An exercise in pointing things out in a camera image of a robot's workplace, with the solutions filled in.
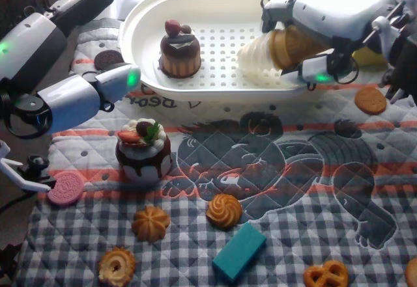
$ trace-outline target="teal block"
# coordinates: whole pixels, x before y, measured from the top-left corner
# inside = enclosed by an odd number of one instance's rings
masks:
[[[265,235],[251,224],[245,223],[213,259],[214,268],[234,282],[265,241]]]

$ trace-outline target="checkered fabric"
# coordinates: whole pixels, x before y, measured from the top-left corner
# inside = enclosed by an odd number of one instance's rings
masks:
[[[73,72],[94,70],[97,53],[116,49],[117,27],[101,20],[82,30]],[[99,286],[98,262],[114,246],[137,260],[129,286],[228,286],[212,259],[251,223],[266,245],[239,286],[303,286],[308,266],[339,260],[349,286],[406,287],[417,257],[417,110],[404,99],[368,116],[353,102],[382,73],[260,105],[176,102],[142,88],[112,113],[55,134],[50,172],[79,173],[85,193],[67,208],[40,197],[14,286]],[[173,151],[169,174],[147,192],[124,181],[114,153],[115,132],[139,117],[159,121]],[[205,217],[218,193],[244,209],[227,232]],[[171,217],[155,243],[131,230],[146,205]]]

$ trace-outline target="robotic arm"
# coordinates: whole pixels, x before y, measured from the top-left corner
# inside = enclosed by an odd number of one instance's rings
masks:
[[[391,84],[386,97],[394,103],[407,93],[417,96],[417,86],[409,78],[415,75],[415,66],[407,68],[417,57],[412,35],[417,33],[412,24],[417,0],[262,0],[261,6],[264,33],[275,29],[277,22],[295,25],[333,49],[283,70],[283,79],[306,83],[310,90],[317,84],[351,83],[358,76],[352,53],[367,46],[395,67],[382,80],[383,85]],[[354,77],[342,80],[349,74]]]
[[[66,37],[78,25],[97,17],[113,0],[58,0],[44,14],[37,12],[20,22],[0,42],[0,119],[21,139],[33,139],[77,126],[99,110],[110,112],[114,102],[138,87],[137,66],[116,64],[92,78],[71,75],[32,94],[65,50]],[[36,132],[17,134],[11,116],[35,127]],[[29,156],[23,166],[5,159],[10,148],[0,141],[0,171],[28,191],[49,191],[55,180],[48,175],[48,160]]]

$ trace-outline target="white plastic tray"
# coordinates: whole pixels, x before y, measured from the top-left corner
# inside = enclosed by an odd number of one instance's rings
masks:
[[[126,62],[142,70],[142,82],[180,101],[270,102],[306,90],[283,81],[273,70],[247,76],[237,68],[241,46],[261,35],[261,0],[145,0],[122,24],[119,47]],[[172,79],[159,69],[166,19],[188,24],[201,44],[201,69],[188,79]]]

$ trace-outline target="chocolate cake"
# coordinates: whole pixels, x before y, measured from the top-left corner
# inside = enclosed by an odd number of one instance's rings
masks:
[[[169,77],[184,79],[194,75],[201,66],[200,43],[189,25],[180,26],[176,20],[165,22],[161,40],[161,71]]]
[[[168,173],[171,142],[155,120],[129,121],[117,136],[116,158],[131,182],[149,187]]]

